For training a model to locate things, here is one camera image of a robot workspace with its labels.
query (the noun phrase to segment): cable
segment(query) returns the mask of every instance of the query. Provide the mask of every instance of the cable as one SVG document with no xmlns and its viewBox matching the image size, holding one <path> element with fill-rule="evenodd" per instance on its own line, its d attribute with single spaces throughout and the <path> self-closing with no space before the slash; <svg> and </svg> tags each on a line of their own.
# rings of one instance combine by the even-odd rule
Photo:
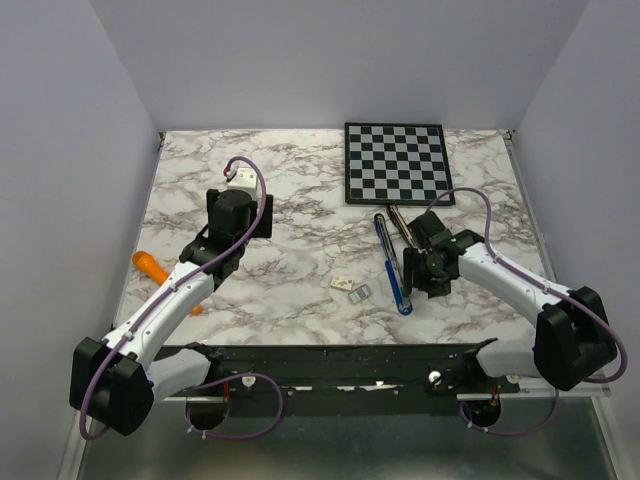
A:
<svg viewBox="0 0 640 480">
<path fill-rule="evenodd" d="M 547 418 L 545 418 L 544 422 L 542 422 L 537 427 L 533 427 L 529 430 L 522 430 L 520 432 L 503 432 L 500 430 L 489 430 L 486 427 L 479 427 L 478 425 L 475 425 L 470 419 L 471 415 L 467 417 L 465 413 L 465 409 L 469 408 L 467 402 L 460 402 L 460 417 L 467 425 L 467 428 L 471 428 L 472 430 L 476 430 L 478 432 L 488 433 L 489 435 L 496 435 L 499 437 L 524 437 L 526 435 L 531 435 L 533 433 L 539 432 L 543 428 L 548 427 L 551 422 L 553 422 L 556 415 L 558 414 L 558 405 L 560 404 L 560 402 L 558 401 L 559 397 L 560 391 L 556 388 L 555 395 L 553 397 L 553 406 L 551 407 L 551 412 L 549 412 L 549 415 L 547 415 Z"/>
<path fill-rule="evenodd" d="M 242 237 L 240 237 L 240 239 L 236 243 L 231 245 L 231 247 L 229 247 L 227 250 L 222 252 L 216 258 L 210 260 L 209 262 L 205 263 L 201 267 L 189 272 L 187 275 L 185 275 L 184 277 L 182 277 L 179 280 L 177 280 L 174 283 L 174 285 L 176 287 L 175 289 L 168 288 L 168 289 L 164 290 L 160 295 L 158 295 L 158 297 L 153 302 L 151 302 L 151 304 L 140 314 L 138 319 L 133 323 L 133 325 L 131 325 L 131 328 L 127 332 L 125 332 L 123 334 L 122 338 L 118 341 L 118 343 L 116 343 L 115 346 L 111 349 L 109 354 L 106 356 L 106 358 L 103 360 L 103 362 L 97 368 L 96 372 L 93 374 L 93 377 L 91 378 L 91 381 L 89 382 L 89 386 L 87 387 L 87 391 L 84 394 L 84 398 L 82 399 L 82 405 L 80 407 L 80 435 L 85 440 L 95 440 L 95 439 L 101 437 L 102 435 L 104 435 L 104 433 L 107 430 L 109 430 L 109 427 L 104 426 L 102 429 L 100 429 L 99 432 L 97 432 L 95 434 L 89 433 L 89 431 L 87 430 L 87 415 L 88 415 L 88 411 L 89 411 L 89 402 L 91 401 L 91 396 L 93 395 L 93 391 L 95 390 L 96 385 L 98 384 L 98 381 L 100 380 L 100 377 L 102 376 L 102 374 L 106 370 L 107 366 L 111 363 L 113 358 L 119 353 L 120 349 L 127 343 L 127 341 L 129 341 L 130 339 L 133 338 L 133 334 L 138 330 L 138 328 L 140 327 L 142 322 L 144 322 L 147 319 L 147 317 L 151 314 L 151 312 L 153 312 L 158 307 L 158 305 L 160 305 L 169 295 L 171 295 L 172 293 L 175 293 L 175 291 L 177 291 L 177 289 L 181 285 L 183 285 L 185 282 L 189 281 L 193 276 L 197 275 L 198 273 L 203 272 L 204 270 L 206 270 L 208 268 L 213 267 L 214 265 L 217 265 L 222 260 L 224 260 L 229 255 L 231 255 L 235 250 L 237 250 L 241 245 L 246 243 L 251 238 L 251 234 L 258 227 L 258 223 L 260 223 L 260 219 L 262 218 L 262 215 L 264 214 L 264 210 L 265 210 L 266 203 L 267 203 L 267 201 L 266 201 L 267 200 L 267 185 L 265 183 L 264 176 L 262 175 L 262 172 L 260 171 L 258 166 L 255 163 L 253 163 L 250 159 L 248 159 L 247 157 L 243 157 L 243 156 L 233 157 L 232 159 L 229 160 L 229 162 L 227 162 L 227 166 L 225 167 L 224 171 L 228 173 L 229 170 L 230 170 L 231 165 L 233 165 L 238 160 L 242 161 L 242 162 L 245 162 L 250 167 L 252 167 L 256 172 L 258 180 L 260 181 L 260 188 L 262 189 L 262 199 L 261 199 L 261 202 L 260 202 L 260 206 L 258 207 L 258 212 L 257 212 L 255 220 L 253 221 L 253 223 L 251 224 L 249 229 L 245 232 L 245 234 Z"/>
<path fill-rule="evenodd" d="M 627 370 L 627 365 L 628 365 L 627 349 L 625 348 L 624 344 L 622 343 L 622 339 L 618 336 L 618 334 L 616 334 L 613 331 L 613 329 L 609 326 L 609 324 L 607 324 L 607 322 L 605 322 L 597 314 L 595 314 L 594 312 L 589 310 L 587 307 L 582 305 L 580 302 L 578 302 L 578 301 L 574 300 L 573 298 L 569 297 L 568 295 L 565 295 L 564 293 L 559 292 L 558 290 L 556 290 L 554 288 L 551 288 L 551 287 L 547 288 L 546 285 L 544 285 L 542 282 L 540 282 L 537 279 L 531 277 L 530 275 L 527 274 L 527 272 L 524 272 L 524 271 L 520 270 L 519 268 L 511 265 L 507 261 L 503 260 L 496 253 L 496 251 L 493 249 L 493 246 L 491 245 L 491 241 L 489 239 L 489 231 L 491 229 L 491 218 L 492 218 L 493 213 L 492 213 L 492 210 L 491 210 L 491 202 L 489 200 L 489 197 L 487 197 L 487 195 L 485 195 L 482 191 L 480 191 L 480 190 L 478 190 L 476 188 L 472 188 L 472 187 L 456 187 L 456 188 L 452 188 L 452 189 L 447 190 L 446 192 L 438 195 L 429 204 L 429 206 L 427 207 L 427 212 L 429 212 L 434 207 L 434 205 L 436 204 L 436 202 L 438 200 L 440 200 L 444 196 L 452 194 L 453 192 L 471 192 L 471 193 L 475 193 L 476 195 L 479 195 L 480 198 L 482 198 L 482 200 L 484 201 L 484 204 L 485 204 L 485 206 L 487 208 L 487 218 L 486 218 L 485 225 L 484 225 L 484 241 L 485 241 L 485 246 L 487 248 L 487 252 L 489 253 L 491 258 L 496 263 L 502 265 L 504 268 L 506 268 L 508 271 L 510 271 L 511 273 L 516 275 L 517 277 L 519 277 L 519 278 L 523 279 L 524 281 L 530 283 L 531 285 L 539 288 L 540 290 L 547 291 L 551 295 L 553 295 L 553 296 L 555 296 L 557 298 L 560 298 L 561 300 L 565 300 L 566 302 L 568 302 L 569 304 L 571 304 L 575 308 L 579 309 L 580 311 L 582 311 L 583 313 L 588 315 L 616 343 L 616 346 L 618 347 L 618 350 L 620 350 L 620 366 L 618 367 L 618 370 L 613 375 L 611 375 L 609 377 L 589 378 L 589 379 L 585 380 L 585 382 L 589 382 L 589 383 L 608 383 L 608 382 L 613 382 L 615 380 L 618 380 L 622 375 L 624 375 L 624 372 Z M 559 398 L 559 396 L 560 396 L 559 390 L 555 389 L 555 397 L 554 397 L 554 400 L 553 400 L 553 407 L 551 409 L 551 413 L 549 413 L 549 416 L 545 419 L 544 422 L 542 422 L 537 427 L 534 427 L 534 428 L 532 428 L 530 430 L 521 431 L 521 432 L 501 432 L 501 431 L 489 430 L 487 428 L 483 428 L 483 427 L 479 427 L 477 425 L 474 425 L 472 423 L 472 421 L 470 419 L 468 419 L 466 417 L 465 413 L 464 413 L 464 408 L 467 407 L 467 404 L 465 402 L 460 402 L 460 416 L 462 417 L 462 419 L 465 421 L 465 423 L 467 424 L 467 426 L 469 428 L 473 428 L 474 430 L 477 430 L 477 431 L 480 431 L 480 432 L 489 433 L 491 435 L 499 435 L 499 436 L 503 436 L 503 437 L 521 437 L 521 436 L 525 436 L 525 435 L 531 435 L 533 433 L 539 432 L 540 430 L 542 430 L 543 428 L 548 426 L 553 421 L 553 419 L 555 418 L 555 416 L 556 416 L 556 414 L 558 412 L 558 404 L 559 404 L 558 398 Z"/>
<path fill-rule="evenodd" d="M 282 410 L 284 409 L 284 399 L 282 397 L 282 392 L 280 391 L 280 387 L 278 386 L 278 384 L 276 383 L 276 381 L 267 376 L 267 375 L 263 375 L 262 373 L 252 373 L 252 372 L 248 372 L 248 373 L 238 373 L 237 375 L 231 375 L 229 377 L 225 377 L 225 378 L 221 378 L 220 380 L 216 380 L 215 382 L 211 382 L 211 383 L 205 383 L 204 385 L 198 385 L 196 387 L 191 387 L 189 390 L 204 390 L 205 388 L 211 388 L 211 387 L 215 387 L 217 385 L 220 385 L 221 383 L 224 382 L 230 382 L 232 380 L 237 380 L 239 378 L 243 378 L 243 377 L 256 377 L 256 378 L 261 378 L 263 380 L 266 380 L 267 382 L 269 382 L 271 385 L 273 385 L 273 388 L 275 388 L 276 390 L 276 394 L 278 395 L 278 411 L 276 412 L 275 417 L 273 417 L 273 420 L 271 421 L 271 423 L 269 425 L 267 425 L 265 428 L 263 428 L 262 430 L 259 430 L 255 433 L 248 433 L 245 435 L 226 435 L 224 433 L 215 433 L 212 432 L 211 430 L 199 430 L 197 428 L 195 428 L 193 426 L 193 422 L 191 422 L 191 409 L 187 409 L 186 413 L 185 413 L 185 418 L 187 420 L 187 422 L 189 422 L 189 429 L 187 430 L 187 433 L 190 433 L 192 431 L 196 431 L 199 434 L 202 435 L 202 438 L 204 439 L 205 437 L 212 437 L 212 438 L 224 438 L 226 440 L 250 440 L 253 438 L 258 438 L 261 437 L 262 435 L 264 435 L 265 433 L 271 431 L 273 429 L 273 427 L 275 427 L 278 422 L 280 421 L 280 418 L 282 417 Z"/>
</svg>

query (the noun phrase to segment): marble tabletop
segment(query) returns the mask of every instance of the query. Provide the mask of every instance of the marble tabletop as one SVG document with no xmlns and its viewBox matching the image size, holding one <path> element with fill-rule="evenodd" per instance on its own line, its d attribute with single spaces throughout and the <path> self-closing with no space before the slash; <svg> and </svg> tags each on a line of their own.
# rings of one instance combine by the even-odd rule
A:
<svg viewBox="0 0 640 480">
<path fill-rule="evenodd" d="M 495 208 L 492 241 L 501 253 L 542 274 L 531 224 L 502 136 L 495 131 L 445 131 L 454 186 L 480 188 Z M 533 336 L 515 311 L 464 279 L 446 297 L 412 295 L 413 313 L 395 307 L 373 215 L 380 207 L 344 202 L 342 130 L 242 130 L 167 134 L 137 249 L 170 270 L 205 225 L 205 193 L 224 189 L 222 169 L 246 155 L 262 169 L 275 197 L 273 237 L 252 240 L 240 269 L 189 316 L 167 344 L 331 345 L 478 342 Z M 438 209 L 456 233 L 483 231 L 484 207 L 471 194 Z M 407 221 L 422 207 L 401 209 Z M 396 251 L 403 242 L 395 228 Z M 353 305 L 329 287 L 333 275 L 366 283 L 372 296 Z M 157 287 L 131 267 L 118 323 Z"/>
</svg>

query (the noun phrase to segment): chessboard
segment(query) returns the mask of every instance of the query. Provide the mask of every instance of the chessboard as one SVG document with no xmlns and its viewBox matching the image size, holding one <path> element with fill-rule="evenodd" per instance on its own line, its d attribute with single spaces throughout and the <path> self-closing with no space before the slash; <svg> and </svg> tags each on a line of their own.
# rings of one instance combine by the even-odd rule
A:
<svg viewBox="0 0 640 480">
<path fill-rule="evenodd" d="M 345 124 L 347 203 L 426 206 L 451 188 L 441 125 Z"/>
</svg>

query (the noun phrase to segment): gray wall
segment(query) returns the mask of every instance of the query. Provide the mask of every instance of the gray wall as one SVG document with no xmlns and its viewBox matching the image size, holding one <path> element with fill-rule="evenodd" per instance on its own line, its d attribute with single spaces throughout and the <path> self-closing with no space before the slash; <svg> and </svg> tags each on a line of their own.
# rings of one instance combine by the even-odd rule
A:
<svg viewBox="0 0 640 480">
<path fill-rule="evenodd" d="M 599 290 L 630 350 L 614 407 L 640 472 L 640 3 L 593 0 L 531 103 L 516 152 L 561 281 Z"/>
<path fill-rule="evenodd" d="M 71 354 L 108 330 L 157 134 L 85 0 L 0 6 L 0 477 L 55 478 Z"/>
<path fill-rule="evenodd" d="M 164 129 L 510 127 L 587 0 L 92 0 Z"/>
</svg>

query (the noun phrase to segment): orange object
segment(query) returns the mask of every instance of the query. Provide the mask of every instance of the orange object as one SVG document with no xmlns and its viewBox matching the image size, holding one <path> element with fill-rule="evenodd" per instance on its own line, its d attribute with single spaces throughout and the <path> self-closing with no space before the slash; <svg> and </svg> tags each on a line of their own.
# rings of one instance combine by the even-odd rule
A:
<svg viewBox="0 0 640 480">
<path fill-rule="evenodd" d="M 149 275 L 158 285 L 162 285 L 169 278 L 169 274 L 156 263 L 156 259 L 144 250 L 134 253 L 131 261 L 138 270 Z M 201 305 L 196 305 L 191 309 L 192 315 L 198 315 L 200 312 L 202 312 Z"/>
</svg>

